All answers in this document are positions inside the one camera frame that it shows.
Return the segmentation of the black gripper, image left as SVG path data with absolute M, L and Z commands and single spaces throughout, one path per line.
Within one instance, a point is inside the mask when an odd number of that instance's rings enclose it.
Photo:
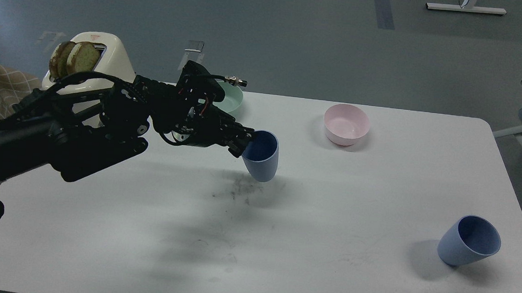
M 204 66 L 189 60 L 175 85 L 138 74 L 133 87 L 141 94 L 153 127 L 161 136 L 172 132 L 188 135 L 179 143 L 227 147 L 230 154 L 238 158 L 256 132 L 237 122 L 229 113 L 214 108 L 213 103 L 225 97 L 219 81 L 225 82 L 226 77 L 211 74 Z

